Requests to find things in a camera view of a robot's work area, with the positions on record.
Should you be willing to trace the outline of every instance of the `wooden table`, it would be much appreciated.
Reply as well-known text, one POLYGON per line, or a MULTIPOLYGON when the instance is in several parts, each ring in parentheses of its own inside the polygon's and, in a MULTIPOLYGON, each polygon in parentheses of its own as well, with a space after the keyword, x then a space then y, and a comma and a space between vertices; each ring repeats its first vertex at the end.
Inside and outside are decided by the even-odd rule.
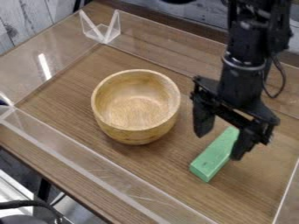
MULTIPOLYGON (((108 21, 112 8, 95 2, 86 7, 86 12, 94 21, 108 21)), ((67 38, 76 37, 70 37, 63 29, 67 26, 75 30, 80 28, 80 24, 72 20, 75 17, 51 28, 59 30, 60 37, 66 38, 66 45, 55 49, 66 53, 63 59, 80 50, 80 46, 67 41, 67 38)), ((43 35, 48 34, 40 34, 35 41, 30 40, 4 56, 2 61, 11 60, 8 67, 12 66, 18 56, 26 55, 24 50, 28 47, 35 48, 34 45, 39 43, 43 35)), ((221 71, 221 54, 225 45, 210 42, 214 44, 206 47, 209 42, 205 41, 209 40, 203 39, 199 43, 202 45, 201 71, 209 74, 215 68, 213 70, 215 74, 211 75, 215 77, 221 71)), ((15 67, 14 71, 22 73, 24 69, 26 65, 22 68, 15 67)), ((299 95, 299 89, 294 86, 298 83, 295 75, 299 68, 286 66, 286 70, 290 74, 286 94, 277 101, 266 98, 271 107, 283 111, 283 113, 277 112, 282 118, 282 125, 275 131, 275 141, 267 147, 259 145, 246 155, 242 162, 230 162, 209 184, 189 172, 189 165, 230 125, 218 119, 214 131, 205 138, 199 139, 193 133, 191 77, 107 45, 96 45, 76 63, 72 63, 16 104, 16 107, 87 145, 96 153, 217 222, 271 223, 299 156, 299 122, 287 115, 289 109, 293 110, 293 115, 299 111, 298 105, 294 103, 290 106, 285 103, 287 98, 295 99, 299 95), (116 143, 103 134, 90 106, 91 93, 99 82, 112 73, 134 68, 152 69, 166 74, 182 91, 182 112, 171 133, 155 143, 136 147, 116 143)), ((270 83, 275 85, 277 78, 271 78, 270 83)), ((108 221, 138 224, 155 222, 76 169, 40 150, 4 126, 0 126, 0 144, 74 199, 108 221)), ((63 150, 63 153, 71 155, 74 164, 84 161, 84 154, 76 153, 76 149, 67 147, 63 150)))

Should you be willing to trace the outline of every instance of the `green rectangular block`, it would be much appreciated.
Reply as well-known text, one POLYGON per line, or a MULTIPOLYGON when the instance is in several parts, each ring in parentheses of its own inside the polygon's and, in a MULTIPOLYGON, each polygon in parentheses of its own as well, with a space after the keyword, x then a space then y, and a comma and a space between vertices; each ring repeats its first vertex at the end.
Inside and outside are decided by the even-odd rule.
POLYGON ((223 165, 230 161, 230 153, 238 137, 239 130, 229 127, 191 162, 190 170, 205 182, 211 181, 223 165))

